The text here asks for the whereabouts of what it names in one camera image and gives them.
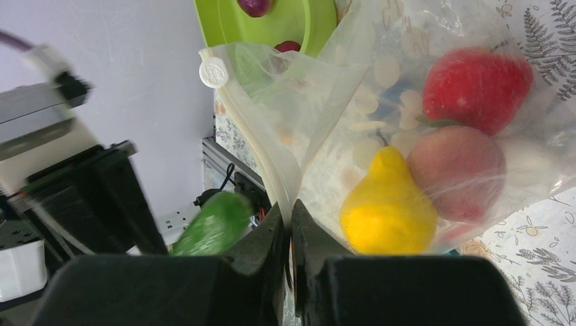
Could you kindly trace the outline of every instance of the leaf print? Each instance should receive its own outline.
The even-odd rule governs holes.
[[[548,28],[530,13],[530,8],[524,13],[524,28],[526,29],[524,53],[529,59],[549,56],[559,48],[557,41],[550,40],[554,32],[548,33]]]
[[[569,56],[534,58],[530,60],[530,63],[536,67],[540,76],[549,86],[558,82],[558,76],[566,77],[569,75],[574,64]]]
[[[568,6],[568,2],[564,0],[553,0],[550,2],[554,13],[552,17],[556,17],[554,22],[559,23],[555,27],[560,29],[558,34],[563,35],[558,40],[560,41],[560,51],[567,54],[576,54],[576,5]]]
[[[528,311],[534,311],[535,309],[535,290],[532,288],[528,288],[528,291],[526,292],[526,309],[528,309]]]
[[[572,294],[572,289],[568,287],[568,285],[562,285],[562,304],[565,306],[572,306],[576,302],[574,301],[574,295]]]
[[[566,278],[570,277],[568,275],[548,275],[548,277],[553,278],[555,280],[565,280]]]
[[[574,214],[572,214],[571,212],[566,212],[564,218],[568,221],[568,223],[574,224]]]
[[[520,249],[519,250],[520,253],[517,253],[517,256],[526,258],[528,260],[532,260],[536,257],[536,254],[534,254],[532,251],[526,250],[526,249]]]
[[[544,248],[537,248],[534,249],[534,252],[539,256],[539,258],[544,259],[546,261],[554,261],[554,262],[559,262],[560,258],[558,258],[557,255],[554,255],[552,252],[544,249]]]
[[[562,101],[567,101],[576,95],[576,73],[570,74],[570,77],[566,79],[566,82],[560,87],[557,94]]]
[[[495,260],[499,263],[501,262],[500,256],[496,255],[495,253],[490,253],[490,256],[492,257],[493,260]]]
[[[565,268],[564,266],[559,266],[559,265],[558,265],[558,266],[554,266],[554,267],[551,268],[551,269],[559,270],[559,271],[561,271],[561,272],[568,273],[568,274],[574,273],[573,270],[571,270],[571,269],[569,269],[569,268]]]
[[[520,310],[520,314],[522,314],[522,318],[524,319],[524,322],[526,323],[526,325],[528,325],[528,326],[534,325],[534,324],[532,324],[532,321],[530,320],[531,317],[527,312]]]
[[[552,281],[549,281],[548,283],[548,287],[552,290],[552,293],[555,295],[555,297],[562,301],[562,293],[560,292],[560,289],[555,286],[555,284]]]
[[[564,326],[557,318],[548,316],[547,314],[540,314],[550,325]]]
[[[525,301],[524,298],[520,295],[520,294],[522,293],[522,289],[516,289],[512,283],[509,283],[509,285],[510,285],[510,287],[512,288],[512,289],[510,289],[510,290],[511,290],[510,292],[512,292],[512,295],[514,296],[514,298],[516,299],[516,301],[520,302],[521,304],[526,305],[526,301]]]
[[[558,245],[558,243],[560,242],[560,239],[557,236],[554,237],[554,240],[555,240],[555,242],[550,243],[550,246],[549,246],[550,248],[556,247]]]
[[[518,280],[516,279],[516,277],[514,275],[510,275],[510,277],[506,276],[506,279],[508,280],[508,283],[514,288],[517,289],[518,291],[521,291],[520,285],[518,284]]]
[[[536,282],[536,292],[543,297],[552,297],[552,292],[550,292],[542,282]]]
[[[538,299],[538,303],[551,314],[557,315],[560,312],[550,299]]]
[[[560,204],[564,204],[564,205],[566,205],[566,206],[568,206],[568,207],[572,207],[570,204],[567,204],[567,203],[565,203],[565,202],[561,202],[561,201],[557,200],[556,197],[554,197],[554,196],[552,196],[552,197],[550,197],[550,198],[548,198],[548,199],[551,200],[551,201],[553,201],[553,202],[557,202],[557,203],[560,203]]]
[[[548,265],[546,261],[527,261],[527,263],[532,265]]]

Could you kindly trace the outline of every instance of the green plastic tray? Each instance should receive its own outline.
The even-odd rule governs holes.
[[[252,18],[236,0],[195,0],[208,47],[247,41],[274,47],[284,41],[302,45],[316,57],[336,28],[334,0],[274,0],[270,11]]]

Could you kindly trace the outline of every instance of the plastic bag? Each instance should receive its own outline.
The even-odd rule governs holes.
[[[479,1],[354,1],[317,60],[201,54],[271,201],[360,253],[443,253],[574,186],[575,113]]]

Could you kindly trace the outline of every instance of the purple cable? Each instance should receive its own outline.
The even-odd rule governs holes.
[[[7,46],[16,48],[22,52],[30,51],[33,48],[32,44],[28,43],[27,41],[6,33],[2,30],[0,30],[0,43],[4,43]]]

